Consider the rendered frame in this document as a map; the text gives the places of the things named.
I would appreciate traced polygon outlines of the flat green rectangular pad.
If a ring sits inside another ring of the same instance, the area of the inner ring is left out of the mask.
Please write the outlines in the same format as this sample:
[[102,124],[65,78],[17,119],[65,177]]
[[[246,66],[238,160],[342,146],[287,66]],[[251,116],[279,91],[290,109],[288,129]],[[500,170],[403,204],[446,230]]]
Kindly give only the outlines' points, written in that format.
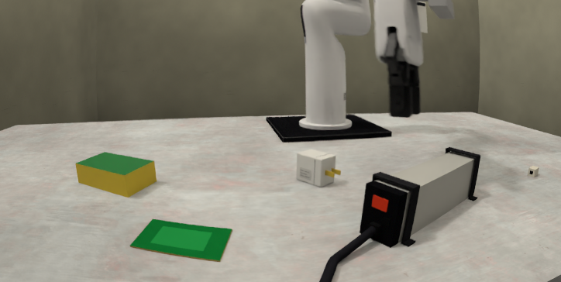
[[232,229],[152,219],[130,247],[220,262]]

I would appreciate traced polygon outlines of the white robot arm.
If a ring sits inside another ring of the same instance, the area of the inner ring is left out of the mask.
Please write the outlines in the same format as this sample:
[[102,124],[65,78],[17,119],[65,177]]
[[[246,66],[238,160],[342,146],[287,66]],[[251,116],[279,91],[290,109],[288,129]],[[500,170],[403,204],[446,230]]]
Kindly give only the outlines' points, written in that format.
[[[453,19],[450,0],[421,0],[439,19]],[[335,35],[364,36],[370,31],[369,0],[305,0],[306,118],[299,126],[314,130],[348,129],[346,56]],[[346,120],[346,121],[345,121]]]

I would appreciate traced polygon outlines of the white charger with brass prongs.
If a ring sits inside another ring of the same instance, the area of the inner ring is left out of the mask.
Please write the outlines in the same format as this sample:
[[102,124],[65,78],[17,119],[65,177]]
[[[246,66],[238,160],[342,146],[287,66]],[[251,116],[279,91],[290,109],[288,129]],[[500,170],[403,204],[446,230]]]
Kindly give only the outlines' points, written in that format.
[[336,169],[336,155],[317,150],[297,153],[298,180],[323,187],[334,182],[335,174],[341,174]]

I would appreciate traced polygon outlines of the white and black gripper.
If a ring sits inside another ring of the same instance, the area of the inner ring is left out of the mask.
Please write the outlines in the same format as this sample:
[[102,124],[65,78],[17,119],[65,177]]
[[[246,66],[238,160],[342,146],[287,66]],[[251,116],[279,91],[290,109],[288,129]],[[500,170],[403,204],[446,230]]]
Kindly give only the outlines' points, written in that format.
[[415,3],[420,1],[373,0],[374,53],[386,66],[389,117],[419,113],[422,44]]

